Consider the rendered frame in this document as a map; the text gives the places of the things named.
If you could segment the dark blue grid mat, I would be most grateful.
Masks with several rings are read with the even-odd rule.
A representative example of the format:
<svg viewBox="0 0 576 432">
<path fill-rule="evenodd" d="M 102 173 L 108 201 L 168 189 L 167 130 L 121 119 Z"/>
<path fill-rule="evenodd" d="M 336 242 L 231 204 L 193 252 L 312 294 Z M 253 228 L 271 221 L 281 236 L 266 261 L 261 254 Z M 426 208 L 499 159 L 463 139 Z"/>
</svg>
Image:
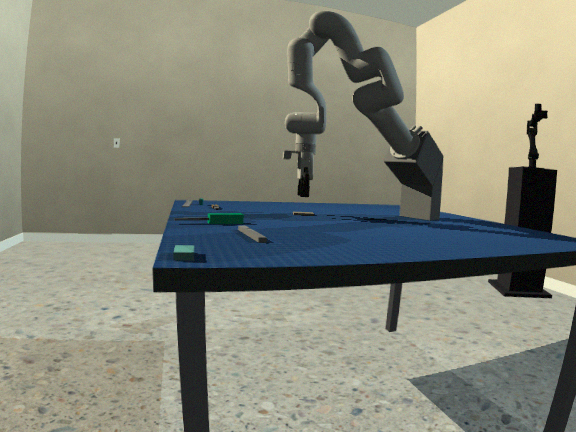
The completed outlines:
<svg viewBox="0 0 576 432">
<path fill-rule="evenodd" d="M 363 265 L 576 251 L 574 237 L 496 222 L 418 228 L 487 221 L 450 213 L 440 213 L 439 220 L 424 220 L 399 216 L 398 210 L 358 204 L 214 203 L 219 209 L 212 204 L 172 208 L 153 268 Z M 293 212 L 313 212 L 314 216 Z M 244 221 L 175 220 L 208 218 L 208 213 L 241 213 Z M 267 242 L 258 243 L 238 226 L 262 234 Z M 418 229 L 408 230 L 412 228 Z M 504 228 L 514 229 L 496 230 Z M 174 261 L 175 245 L 194 245 L 194 261 Z"/>
</svg>

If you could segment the pale green block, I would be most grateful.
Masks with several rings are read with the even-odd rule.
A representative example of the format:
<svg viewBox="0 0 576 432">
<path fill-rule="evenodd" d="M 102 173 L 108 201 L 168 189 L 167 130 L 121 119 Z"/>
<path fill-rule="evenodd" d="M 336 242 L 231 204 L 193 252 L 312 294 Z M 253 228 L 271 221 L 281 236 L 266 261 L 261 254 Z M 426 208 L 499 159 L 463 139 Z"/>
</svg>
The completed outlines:
<svg viewBox="0 0 576 432">
<path fill-rule="evenodd" d="M 194 245 L 175 245 L 174 261 L 194 261 Z"/>
</svg>

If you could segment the green-handled screwdriver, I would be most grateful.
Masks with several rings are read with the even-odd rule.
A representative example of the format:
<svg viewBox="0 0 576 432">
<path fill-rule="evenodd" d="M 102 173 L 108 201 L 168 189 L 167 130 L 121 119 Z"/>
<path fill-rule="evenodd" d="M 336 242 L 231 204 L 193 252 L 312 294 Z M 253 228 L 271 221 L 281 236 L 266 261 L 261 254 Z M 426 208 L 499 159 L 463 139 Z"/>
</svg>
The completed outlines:
<svg viewBox="0 0 576 432">
<path fill-rule="evenodd" d="M 182 220 L 208 220 L 209 224 L 243 224 L 241 213 L 208 213 L 208 218 L 182 218 Z"/>
</svg>

